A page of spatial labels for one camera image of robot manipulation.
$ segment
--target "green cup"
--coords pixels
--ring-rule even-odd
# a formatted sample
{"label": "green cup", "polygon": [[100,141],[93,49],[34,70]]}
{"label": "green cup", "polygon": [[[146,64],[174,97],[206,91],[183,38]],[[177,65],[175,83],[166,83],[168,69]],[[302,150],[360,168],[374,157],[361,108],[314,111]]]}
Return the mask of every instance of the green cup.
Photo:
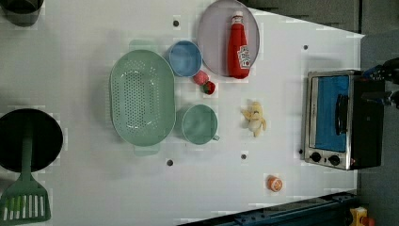
{"label": "green cup", "polygon": [[181,112],[181,131],[188,141],[193,144],[206,144],[219,140],[216,135],[217,116],[214,110],[207,105],[194,105]]}

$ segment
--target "oven handle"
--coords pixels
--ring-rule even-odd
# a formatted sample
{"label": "oven handle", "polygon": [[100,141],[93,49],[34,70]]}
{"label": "oven handle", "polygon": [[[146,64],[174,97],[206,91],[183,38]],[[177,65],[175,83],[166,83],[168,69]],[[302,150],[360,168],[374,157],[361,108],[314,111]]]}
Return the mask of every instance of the oven handle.
{"label": "oven handle", "polygon": [[347,129],[348,96],[338,95],[335,105],[335,131],[337,135],[345,134]]}

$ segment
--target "spatula handle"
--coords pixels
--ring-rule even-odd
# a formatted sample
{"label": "spatula handle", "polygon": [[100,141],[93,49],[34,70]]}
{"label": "spatula handle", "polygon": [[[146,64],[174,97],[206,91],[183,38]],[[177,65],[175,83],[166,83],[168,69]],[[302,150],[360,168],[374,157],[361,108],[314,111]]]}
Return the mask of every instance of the spatula handle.
{"label": "spatula handle", "polygon": [[24,131],[22,175],[30,178],[32,161],[32,122],[28,120]]}

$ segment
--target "white plate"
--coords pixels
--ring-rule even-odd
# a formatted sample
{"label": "white plate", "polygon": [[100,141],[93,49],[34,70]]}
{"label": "white plate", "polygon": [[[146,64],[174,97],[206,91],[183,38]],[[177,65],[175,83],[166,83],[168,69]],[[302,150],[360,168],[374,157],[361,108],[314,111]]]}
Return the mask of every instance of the white plate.
{"label": "white plate", "polygon": [[235,11],[244,14],[244,26],[251,65],[259,52],[259,29],[249,9],[235,0],[219,0],[209,6],[199,22],[198,45],[206,66],[216,74],[228,76],[227,47],[229,44],[231,17]]}

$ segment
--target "green colander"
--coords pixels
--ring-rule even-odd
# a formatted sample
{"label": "green colander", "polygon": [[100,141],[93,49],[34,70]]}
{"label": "green colander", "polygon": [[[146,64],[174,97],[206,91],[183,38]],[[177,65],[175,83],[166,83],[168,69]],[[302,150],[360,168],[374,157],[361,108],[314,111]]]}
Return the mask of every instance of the green colander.
{"label": "green colander", "polygon": [[176,120],[174,75],[164,58],[150,50],[123,56],[110,76],[112,122],[135,146],[161,142]]}

